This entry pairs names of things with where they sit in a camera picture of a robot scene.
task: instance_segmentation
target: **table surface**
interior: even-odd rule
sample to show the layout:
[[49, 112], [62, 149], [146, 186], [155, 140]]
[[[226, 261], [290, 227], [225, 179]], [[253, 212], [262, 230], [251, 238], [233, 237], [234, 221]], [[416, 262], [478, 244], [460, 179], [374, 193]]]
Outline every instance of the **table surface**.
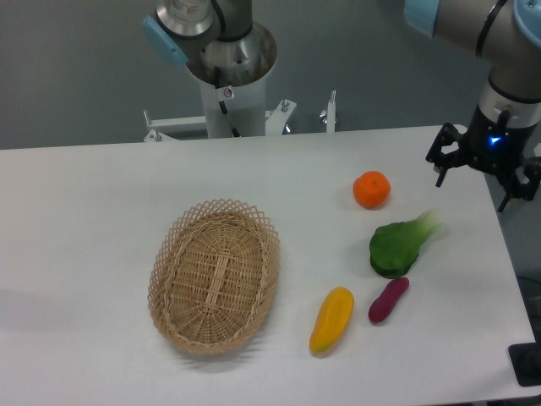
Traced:
[[[2, 404], [459, 403], [538, 394], [516, 383], [507, 347], [532, 342], [481, 173], [441, 189], [424, 155], [439, 128], [0, 151]], [[352, 181], [385, 173], [390, 199], [358, 206]], [[258, 206], [281, 239], [262, 329], [235, 354], [181, 354], [153, 327], [150, 271], [172, 223], [231, 198]], [[369, 239], [440, 209], [382, 326], [368, 308], [387, 280]], [[335, 286], [355, 309], [325, 359], [308, 341]]]

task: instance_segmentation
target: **wicker basket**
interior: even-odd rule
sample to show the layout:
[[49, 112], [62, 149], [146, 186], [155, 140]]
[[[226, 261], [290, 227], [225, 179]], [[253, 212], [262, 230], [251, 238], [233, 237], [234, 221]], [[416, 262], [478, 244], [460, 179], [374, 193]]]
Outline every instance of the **wicker basket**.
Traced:
[[213, 200], [172, 226], [150, 276], [154, 325], [178, 349], [219, 354], [243, 346], [271, 306], [278, 234], [257, 207]]

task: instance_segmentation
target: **yellow pepper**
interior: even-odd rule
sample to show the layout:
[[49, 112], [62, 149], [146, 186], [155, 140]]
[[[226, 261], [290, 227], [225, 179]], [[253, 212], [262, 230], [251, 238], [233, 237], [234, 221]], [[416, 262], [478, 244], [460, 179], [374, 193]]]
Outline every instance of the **yellow pepper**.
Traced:
[[310, 338], [310, 351], [321, 355], [327, 352], [346, 331], [353, 312], [353, 295], [346, 288], [334, 288], [321, 305]]

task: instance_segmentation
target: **purple sweet potato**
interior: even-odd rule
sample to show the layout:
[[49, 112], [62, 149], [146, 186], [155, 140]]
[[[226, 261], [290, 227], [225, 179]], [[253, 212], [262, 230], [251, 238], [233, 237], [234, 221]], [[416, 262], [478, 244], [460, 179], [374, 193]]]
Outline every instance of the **purple sweet potato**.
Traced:
[[390, 281], [379, 298], [370, 306], [369, 319], [373, 323], [381, 323], [392, 312], [399, 298], [407, 291], [409, 280], [399, 277]]

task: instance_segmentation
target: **gray wall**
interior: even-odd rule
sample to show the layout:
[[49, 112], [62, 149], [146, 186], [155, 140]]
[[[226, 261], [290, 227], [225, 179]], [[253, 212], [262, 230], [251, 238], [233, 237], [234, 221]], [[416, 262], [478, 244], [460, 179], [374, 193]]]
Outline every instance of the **gray wall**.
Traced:
[[[163, 63], [143, 37], [141, 20], [154, 5], [0, 2], [0, 149], [139, 142], [144, 109], [153, 118], [202, 115], [196, 84]], [[254, 0], [254, 17], [279, 47], [268, 108], [290, 98], [299, 104], [294, 131], [318, 132], [318, 113], [337, 89], [339, 130], [468, 124], [489, 66], [409, 29], [402, 6]], [[532, 145], [541, 131], [533, 138]], [[499, 186], [489, 179], [489, 187], [498, 203]], [[519, 274], [540, 268], [540, 200], [500, 215]]]

